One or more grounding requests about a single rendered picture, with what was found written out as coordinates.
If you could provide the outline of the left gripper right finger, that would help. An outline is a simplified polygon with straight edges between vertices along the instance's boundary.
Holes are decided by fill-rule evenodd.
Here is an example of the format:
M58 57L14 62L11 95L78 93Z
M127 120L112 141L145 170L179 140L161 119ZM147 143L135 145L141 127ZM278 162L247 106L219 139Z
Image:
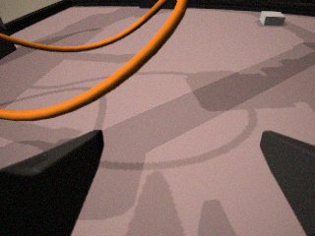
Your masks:
M315 146L264 131L260 149L306 236L315 236Z

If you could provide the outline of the small white block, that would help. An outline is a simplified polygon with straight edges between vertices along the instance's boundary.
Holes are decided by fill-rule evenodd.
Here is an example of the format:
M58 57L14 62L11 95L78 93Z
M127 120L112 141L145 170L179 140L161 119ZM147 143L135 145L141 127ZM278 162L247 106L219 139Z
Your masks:
M285 16L281 12L262 11L260 21L263 26L279 26L284 25Z

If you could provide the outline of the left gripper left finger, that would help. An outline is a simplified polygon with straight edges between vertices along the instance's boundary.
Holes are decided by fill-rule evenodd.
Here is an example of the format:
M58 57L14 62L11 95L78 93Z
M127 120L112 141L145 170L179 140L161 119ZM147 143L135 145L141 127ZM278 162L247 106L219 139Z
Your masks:
M0 169L0 236L71 236L104 147L93 130Z

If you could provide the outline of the orange patch cord with blue plug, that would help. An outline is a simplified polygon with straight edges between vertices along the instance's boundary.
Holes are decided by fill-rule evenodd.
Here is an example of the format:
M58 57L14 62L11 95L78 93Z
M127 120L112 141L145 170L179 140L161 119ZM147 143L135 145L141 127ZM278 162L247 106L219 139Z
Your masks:
M94 50L110 45L128 36L135 30L140 28L143 24L145 24L169 1L170 0L159 0L152 9L134 25L117 34L116 36L98 43L82 46L50 46L24 41L2 33L0 33L0 40L21 45L23 47L51 52L82 52ZM147 44L130 62L128 62L120 70L118 70L111 77L109 77L107 80L103 81L96 87L69 101L47 108L26 111L6 110L0 108L0 119L12 121L38 121L55 118L67 113L74 112L86 105L89 105L100 99L104 95L108 94L109 92L113 91L114 89L118 88L126 80L137 73L150 59L152 59L163 47L163 45L169 40L169 38L173 35L180 22L184 18L188 3L188 0L177 0L177 4L173 13L169 17L165 25L161 28L161 30L149 42L149 44Z

